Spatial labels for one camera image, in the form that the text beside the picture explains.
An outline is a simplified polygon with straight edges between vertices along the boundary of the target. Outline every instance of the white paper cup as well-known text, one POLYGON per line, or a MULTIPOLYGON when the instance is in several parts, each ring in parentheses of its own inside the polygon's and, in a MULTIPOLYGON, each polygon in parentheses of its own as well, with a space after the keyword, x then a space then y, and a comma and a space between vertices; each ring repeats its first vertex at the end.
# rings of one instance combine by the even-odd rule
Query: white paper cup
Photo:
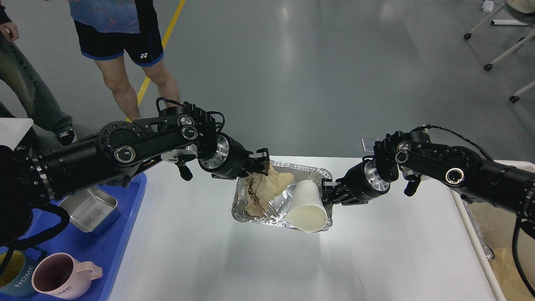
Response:
POLYGON ((322 230, 327 224, 327 212, 319 197, 318 186, 311 180, 297 184, 286 221, 305 232, 322 230))

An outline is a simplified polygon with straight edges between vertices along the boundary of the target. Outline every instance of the blue tray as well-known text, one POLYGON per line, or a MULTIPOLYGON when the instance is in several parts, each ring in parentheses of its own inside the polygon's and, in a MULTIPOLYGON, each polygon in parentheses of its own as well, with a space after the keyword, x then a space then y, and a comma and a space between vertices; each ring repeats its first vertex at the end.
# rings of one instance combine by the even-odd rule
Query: blue tray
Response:
MULTIPOLYGON (((84 233, 73 224, 69 224, 58 236, 38 245, 48 255, 65 252, 81 262, 92 261, 99 267, 102 267, 102 277, 93 280, 87 293, 76 300, 105 301, 109 297, 126 250, 128 239, 130 238, 130 233, 134 227, 137 212, 141 206, 141 200, 145 194, 146 183, 147 177, 145 174, 139 174, 132 179, 130 186, 126 189, 112 186, 98 187, 117 199, 118 208, 121 212, 121 215, 99 236, 84 233)), ((59 218, 55 215, 42 213, 40 210, 34 210, 34 215, 32 227, 25 236, 38 233, 59 221, 59 218)), ((6 250, 4 247, 0 248, 0 253, 6 252, 6 250)), ((29 256, 37 258, 36 256, 32 256, 35 253, 36 251, 28 249, 29 256)), ((0 294, 0 300, 2 299, 5 299, 5 301, 61 300, 40 293, 27 298, 17 298, 0 294)))

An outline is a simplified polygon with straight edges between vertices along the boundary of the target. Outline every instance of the black shorts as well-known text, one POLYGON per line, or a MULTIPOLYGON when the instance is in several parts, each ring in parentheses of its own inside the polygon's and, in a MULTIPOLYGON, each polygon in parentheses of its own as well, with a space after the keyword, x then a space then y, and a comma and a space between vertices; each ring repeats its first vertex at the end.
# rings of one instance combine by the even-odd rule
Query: black shorts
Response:
POLYGON ((74 21, 82 54, 96 61, 107 61, 126 52, 139 66, 148 67, 164 56, 158 27, 142 33, 101 33, 93 26, 74 21))

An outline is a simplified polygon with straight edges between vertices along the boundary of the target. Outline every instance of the blue shirt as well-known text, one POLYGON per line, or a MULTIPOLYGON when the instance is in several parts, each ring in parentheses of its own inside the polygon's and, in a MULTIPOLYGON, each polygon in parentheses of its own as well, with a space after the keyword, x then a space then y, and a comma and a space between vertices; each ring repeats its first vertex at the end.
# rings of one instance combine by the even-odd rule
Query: blue shirt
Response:
POLYGON ((93 26, 102 33, 140 33, 140 18, 136 4, 142 5, 150 23, 156 23, 152 0, 68 0, 71 17, 83 24, 93 26))

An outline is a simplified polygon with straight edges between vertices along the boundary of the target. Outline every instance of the stainless steel container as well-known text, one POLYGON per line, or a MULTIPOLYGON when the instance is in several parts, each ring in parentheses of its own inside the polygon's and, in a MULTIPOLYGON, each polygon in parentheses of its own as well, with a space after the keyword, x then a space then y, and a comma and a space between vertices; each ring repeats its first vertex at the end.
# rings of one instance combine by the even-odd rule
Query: stainless steel container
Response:
POLYGON ((86 233, 101 234, 120 215, 117 199, 97 187, 66 197, 59 206, 71 216, 71 224, 86 233))
MULTIPOLYGON (((332 179, 331 173, 323 168, 316 168, 292 163, 271 161, 273 169, 277 172, 290 172, 294 175, 294 181, 286 188, 282 194, 276 196, 269 202, 267 212, 261 216, 250 216, 245 207, 247 206, 247 189, 245 180, 239 179, 236 185, 236 194, 232 204, 232 216, 235 220, 242 223, 258 223, 272 225, 281 228, 290 228, 298 230, 285 220, 286 213, 292 202, 292 195, 298 182, 302 180, 311 180, 318 186, 319 194, 322 194, 322 178, 332 179)), ((327 225, 320 231, 327 231, 332 226, 332 205, 326 206, 327 225)))

